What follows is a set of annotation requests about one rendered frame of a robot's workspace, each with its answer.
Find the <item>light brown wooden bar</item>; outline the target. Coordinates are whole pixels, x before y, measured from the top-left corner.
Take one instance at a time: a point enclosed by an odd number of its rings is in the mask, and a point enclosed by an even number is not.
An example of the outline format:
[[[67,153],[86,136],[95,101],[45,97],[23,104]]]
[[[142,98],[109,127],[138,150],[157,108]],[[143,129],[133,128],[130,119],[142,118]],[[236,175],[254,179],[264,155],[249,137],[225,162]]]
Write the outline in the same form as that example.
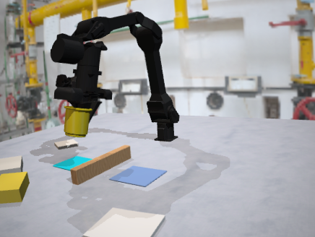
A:
[[[130,158],[130,146],[128,145],[118,147],[104,155],[99,155],[90,161],[86,161],[85,163],[70,169],[72,183],[80,185],[81,183],[98,176],[99,174],[127,161]]]

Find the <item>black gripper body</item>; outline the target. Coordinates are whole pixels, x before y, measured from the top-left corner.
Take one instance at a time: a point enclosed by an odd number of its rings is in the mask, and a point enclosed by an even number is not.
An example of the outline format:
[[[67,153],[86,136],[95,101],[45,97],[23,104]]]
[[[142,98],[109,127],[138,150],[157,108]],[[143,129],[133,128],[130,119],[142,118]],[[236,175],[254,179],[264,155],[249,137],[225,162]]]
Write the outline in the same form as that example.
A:
[[[76,88],[57,87],[54,90],[54,99],[79,102],[98,101],[98,98],[112,100],[113,93],[110,90],[97,87],[98,75],[102,74],[99,67],[77,65],[77,69],[73,69],[74,73],[77,75]]]

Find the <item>cream flat rectangular block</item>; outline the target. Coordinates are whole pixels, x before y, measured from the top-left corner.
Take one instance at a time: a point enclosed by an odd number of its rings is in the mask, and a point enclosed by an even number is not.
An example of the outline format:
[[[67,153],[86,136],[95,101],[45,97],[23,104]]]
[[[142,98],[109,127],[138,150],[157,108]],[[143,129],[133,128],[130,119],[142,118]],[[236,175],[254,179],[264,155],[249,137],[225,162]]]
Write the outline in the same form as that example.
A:
[[[0,175],[8,173],[21,173],[23,169],[22,156],[0,159]]]

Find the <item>white flat square slab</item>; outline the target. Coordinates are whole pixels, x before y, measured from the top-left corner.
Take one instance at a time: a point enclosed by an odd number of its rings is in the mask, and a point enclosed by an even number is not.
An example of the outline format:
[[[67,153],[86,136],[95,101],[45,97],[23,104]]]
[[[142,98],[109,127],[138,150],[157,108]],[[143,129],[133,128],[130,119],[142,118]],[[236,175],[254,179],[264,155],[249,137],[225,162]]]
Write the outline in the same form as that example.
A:
[[[122,210],[113,207],[84,237],[153,237],[164,215]]]

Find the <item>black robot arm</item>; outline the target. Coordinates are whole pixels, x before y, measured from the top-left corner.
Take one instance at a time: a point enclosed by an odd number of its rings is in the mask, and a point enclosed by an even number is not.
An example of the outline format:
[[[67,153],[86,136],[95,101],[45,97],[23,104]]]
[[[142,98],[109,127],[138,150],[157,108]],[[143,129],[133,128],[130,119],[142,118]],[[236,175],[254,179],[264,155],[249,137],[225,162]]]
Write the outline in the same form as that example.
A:
[[[141,25],[138,27],[136,25]],[[58,34],[52,45],[52,61],[62,64],[82,66],[100,65],[101,51],[107,51],[102,41],[96,43],[85,41],[101,39],[112,30],[128,27],[136,38],[138,46],[144,52],[147,75],[150,83],[151,97],[147,109],[151,121],[157,123],[155,141],[171,142],[174,136],[174,123],[178,123],[179,114],[173,107],[173,101],[165,91],[163,68],[160,60],[160,47],[163,43],[161,27],[141,12],[132,12],[118,17],[93,17],[78,23],[74,33]]]

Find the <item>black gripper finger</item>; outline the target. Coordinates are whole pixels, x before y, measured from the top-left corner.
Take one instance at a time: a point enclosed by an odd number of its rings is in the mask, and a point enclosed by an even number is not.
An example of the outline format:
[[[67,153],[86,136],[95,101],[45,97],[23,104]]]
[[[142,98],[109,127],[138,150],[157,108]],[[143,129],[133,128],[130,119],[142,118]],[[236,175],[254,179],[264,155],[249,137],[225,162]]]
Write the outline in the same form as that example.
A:
[[[88,101],[88,102],[92,102],[92,105],[90,106],[90,108],[92,109],[92,111],[90,111],[90,120],[89,123],[92,119],[92,116],[94,115],[94,113],[96,112],[96,110],[98,109],[98,106],[102,103],[100,101]]]
[[[90,106],[92,105],[92,102],[79,102],[79,101],[73,101],[73,100],[67,100],[69,103],[72,104],[73,108],[86,108],[90,109]]]

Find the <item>yellow rectangular block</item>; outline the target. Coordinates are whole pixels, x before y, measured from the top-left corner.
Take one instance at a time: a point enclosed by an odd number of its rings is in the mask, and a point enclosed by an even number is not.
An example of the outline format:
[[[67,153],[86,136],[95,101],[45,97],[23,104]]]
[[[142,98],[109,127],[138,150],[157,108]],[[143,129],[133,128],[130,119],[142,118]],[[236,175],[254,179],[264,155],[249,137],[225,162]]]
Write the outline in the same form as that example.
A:
[[[22,202],[29,186],[27,172],[0,175],[0,204]]]

